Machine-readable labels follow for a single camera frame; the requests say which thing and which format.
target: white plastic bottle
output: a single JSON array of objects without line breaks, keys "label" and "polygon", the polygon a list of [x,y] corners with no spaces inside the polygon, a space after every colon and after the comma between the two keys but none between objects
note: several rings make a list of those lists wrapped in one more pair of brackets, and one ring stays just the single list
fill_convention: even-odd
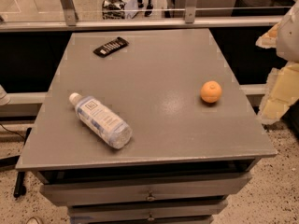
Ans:
[{"label": "white plastic bottle", "polygon": [[72,93],[69,101],[78,117],[108,145],[120,149],[129,142],[132,136],[130,126],[94,97]]}]

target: black remote control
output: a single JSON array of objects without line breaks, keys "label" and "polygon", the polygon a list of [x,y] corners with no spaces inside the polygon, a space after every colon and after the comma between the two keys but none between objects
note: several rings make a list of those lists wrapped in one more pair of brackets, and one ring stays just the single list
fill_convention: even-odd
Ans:
[{"label": "black remote control", "polygon": [[125,39],[117,37],[116,39],[109,41],[103,46],[95,49],[93,53],[100,57],[106,57],[107,55],[128,46],[128,44],[129,42],[127,42]]}]

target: terrazzo floor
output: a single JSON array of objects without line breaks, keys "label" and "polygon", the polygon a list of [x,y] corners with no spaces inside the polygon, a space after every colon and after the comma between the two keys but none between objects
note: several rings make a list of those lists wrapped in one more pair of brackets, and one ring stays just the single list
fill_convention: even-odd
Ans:
[{"label": "terrazzo floor", "polygon": [[[7,127],[25,134],[30,124],[8,124]],[[299,223],[299,142],[283,120],[266,126],[267,134],[278,154],[261,160],[253,169],[253,178],[236,195],[228,197],[228,206],[213,224]],[[0,127],[0,157],[21,152],[22,140]],[[0,223],[23,224],[32,216],[45,224],[70,223],[65,207],[56,207],[40,193],[41,183],[27,173],[25,196],[13,197],[16,171],[0,172]]]}]

